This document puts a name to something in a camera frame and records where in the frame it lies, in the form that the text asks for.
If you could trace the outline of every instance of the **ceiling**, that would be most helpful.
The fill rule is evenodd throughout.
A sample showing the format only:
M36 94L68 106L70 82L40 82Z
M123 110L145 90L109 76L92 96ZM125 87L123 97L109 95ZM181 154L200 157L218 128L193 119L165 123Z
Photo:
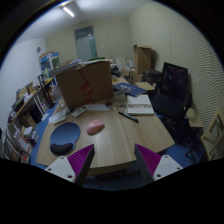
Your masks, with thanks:
M129 16L150 0L73 0L65 5L74 14L69 16L60 4L36 20L16 41L16 44L31 39L46 38L68 26L101 18Z

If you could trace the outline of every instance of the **purple object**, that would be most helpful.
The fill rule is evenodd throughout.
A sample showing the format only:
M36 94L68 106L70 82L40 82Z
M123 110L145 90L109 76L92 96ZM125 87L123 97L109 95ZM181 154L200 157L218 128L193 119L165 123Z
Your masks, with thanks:
M153 176L162 156L141 145L136 144L136 147L139 150L149 173Z
M83 186L94 155L94 145L89 145L67 157L73 171L75 172L76 184Z

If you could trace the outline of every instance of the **ceiling light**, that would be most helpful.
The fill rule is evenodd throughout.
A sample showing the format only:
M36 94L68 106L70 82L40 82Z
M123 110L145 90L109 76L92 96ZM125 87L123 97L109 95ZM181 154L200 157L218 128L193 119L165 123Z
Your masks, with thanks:
M67 12L70 16L74 17L75 15L72 13L71 10L69 10L68 8L64 7L63 8L65 10L65 12Z

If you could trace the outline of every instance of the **white wall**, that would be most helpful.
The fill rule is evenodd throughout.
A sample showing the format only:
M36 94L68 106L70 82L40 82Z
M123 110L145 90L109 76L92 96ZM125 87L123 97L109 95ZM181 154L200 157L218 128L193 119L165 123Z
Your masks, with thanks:
M39 55L46 52L46 39L24 41L9 51L0 70L0 127L6 128L9 109L16 101L16 91L41 74Z
M98 57L132 59L133 46L128 18L98 19L76 24L47 37L47 51L57 51L61 63L78 59L74 30L94 27Z
M224 71L215 51L187 19L172 9L150 2L129 17L132 44L150 45L152 64L164 62L188 69L193 107L208 127L218 105L224 106Z

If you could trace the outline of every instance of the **black office chair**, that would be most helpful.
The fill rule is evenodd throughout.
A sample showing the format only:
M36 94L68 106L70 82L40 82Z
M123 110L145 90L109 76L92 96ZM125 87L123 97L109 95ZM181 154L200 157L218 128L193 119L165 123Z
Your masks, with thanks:
M165 122L171 119L176 123L171 125L175 131L192 103L192 95L187 90L188 70L165 62L162 73L163 78L156 84L151 103L154 111L164 116Z

